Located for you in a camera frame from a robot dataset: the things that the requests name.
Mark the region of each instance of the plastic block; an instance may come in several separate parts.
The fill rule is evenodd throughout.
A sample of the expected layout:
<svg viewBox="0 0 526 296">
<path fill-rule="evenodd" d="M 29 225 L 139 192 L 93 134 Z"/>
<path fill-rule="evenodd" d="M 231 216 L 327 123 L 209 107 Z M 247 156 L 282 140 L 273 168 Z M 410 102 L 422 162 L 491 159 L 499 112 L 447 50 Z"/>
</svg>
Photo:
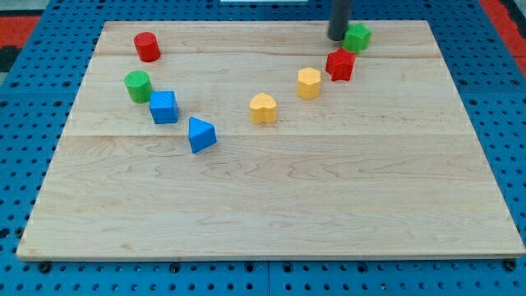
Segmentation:
<svg viewBox="0 0 526 296">
<path fill-rule="evenodd" d="M 131 100 L 138 104 L 146 103 L 150 100 L 153 87 L 150 77 L 144 71 L 133 71 L 124 77 L 124 84 L 128 89 Z"/>
<path fill-rule="evenodd" d="M 371 30 L 362 23 L 350 25 L 345 33 L 344 49 L 359 54 L 369 46 Z"/>
<path fill-rule="evenodd" d="M 268 94 L 257 94 L 250 101 L 250 120 L 252 123 L 275 123 L 276 101 Z"/>
<path fill-rule="evenodd" d="M 355 53 L 350 53 L 343 48 L 329 53 L 325 70 L 330 74 L 330 79 L 332 81 L 351 80 L 355 59 Z"/>
<path fill-rule="evenodd" d="M 139 59 L 142 62 L 154 62 L 161 57 L 157 37 L 150 32 L 142 32 L 133 39 Z"/>
<path fill-rule="evenodd" d="M 302 99 L 314 99 L 320 95 L 321 73 L 311 67 L 298 71 L 298 89 L 296 93 Z"/>
<path fill-rule="evenodd" d="M 173 91 L 153 91 L 150 112 L 155 124 L 176 123 L 179 107 Z"/>
<path fill-rule="evenodd" d="M 198 118 L 190 117 L 188 140 L 190 141 L 192 153 L 197 153 L 208 146 L 212 146 L 217 142 L 214 125 Z"/>
</svg>

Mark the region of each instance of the blue perforated surface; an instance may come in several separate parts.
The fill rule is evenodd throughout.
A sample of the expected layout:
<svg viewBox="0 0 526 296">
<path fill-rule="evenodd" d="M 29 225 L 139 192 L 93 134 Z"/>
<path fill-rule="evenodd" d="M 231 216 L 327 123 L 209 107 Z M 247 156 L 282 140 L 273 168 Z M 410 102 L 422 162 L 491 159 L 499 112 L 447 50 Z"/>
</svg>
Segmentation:
<svg viewBox="0 0 526 296">
<path fill-rule="evenodd" d="M 24 263 L 14 255 L 104 21 L 325 20 L 329 2 L 53 0 L 0 88 L 0 294 L 526 294 L 514 261 Z M 355 0 L 355 19 L 425 19 L 522 237 L 526 81 L 477 1 Z"/>
</svg>

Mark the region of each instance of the wooden board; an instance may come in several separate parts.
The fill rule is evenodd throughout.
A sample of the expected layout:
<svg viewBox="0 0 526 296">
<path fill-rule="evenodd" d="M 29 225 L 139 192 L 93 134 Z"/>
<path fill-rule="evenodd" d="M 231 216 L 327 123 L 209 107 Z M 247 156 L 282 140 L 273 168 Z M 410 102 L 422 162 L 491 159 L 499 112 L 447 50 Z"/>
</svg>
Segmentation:
<svg viewBox="0 0 526 296">
<path fill-rule="evenodd" d="M 325 21 L 109 22 L 17 253 L 23 260 L 399 260 L 524 254 L 425 21 L 368 21 L 349 82 L 322 74 Z M 157 34 L 140 62 L 133 37 Z M 180 122 L 155 126 L 122 83 L 147 71 L 176 90 Z M 251 98 L 278 102 L 253 125 Z M 187 121 L 218 143 L 193 155 Z"/>
</svg>

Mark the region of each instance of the yellow block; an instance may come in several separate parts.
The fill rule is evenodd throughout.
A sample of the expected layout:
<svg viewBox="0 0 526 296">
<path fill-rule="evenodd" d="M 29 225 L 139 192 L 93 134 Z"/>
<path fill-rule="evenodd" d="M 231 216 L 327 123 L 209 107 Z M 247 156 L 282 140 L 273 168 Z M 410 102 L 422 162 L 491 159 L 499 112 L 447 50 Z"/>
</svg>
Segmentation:
<svg viewBox="0 0 526 296">
<path fill-rule="evenodd" d="M 298 71 L 298 89 L 296 93 L 302 99 L 314 99 L 320 95 L 321 73 L 311 67 Z"/>
<path fill-rule="evenodd" d="M 275 123 L 276 101 L 268 94 L 257 94 L 250 101 L 250 120 L 252 123 Z"/>
</svg>

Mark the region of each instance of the blue pyramid block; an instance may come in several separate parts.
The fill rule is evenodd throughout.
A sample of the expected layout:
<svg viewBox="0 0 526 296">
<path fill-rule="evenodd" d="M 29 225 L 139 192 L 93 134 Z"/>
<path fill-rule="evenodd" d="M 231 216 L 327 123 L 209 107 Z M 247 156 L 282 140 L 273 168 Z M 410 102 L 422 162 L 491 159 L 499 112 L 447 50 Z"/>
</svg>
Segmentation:
<svg viewBox="0 0 526 296">
<path fill-rule="evenodd" d="M 155 124 L 176 123 L 179 107 L 173 91 L 153 91 L 150 95 L 150 112 Z"/>
<path fill-rule="evenodd" d="M 190 141 L 192 153 L 197 153 L 206 147 L 213 145 L 217 142 L 214 125 L 190 117 L 190 122 L 188 124 L 188 140 Z"/>
</svg>

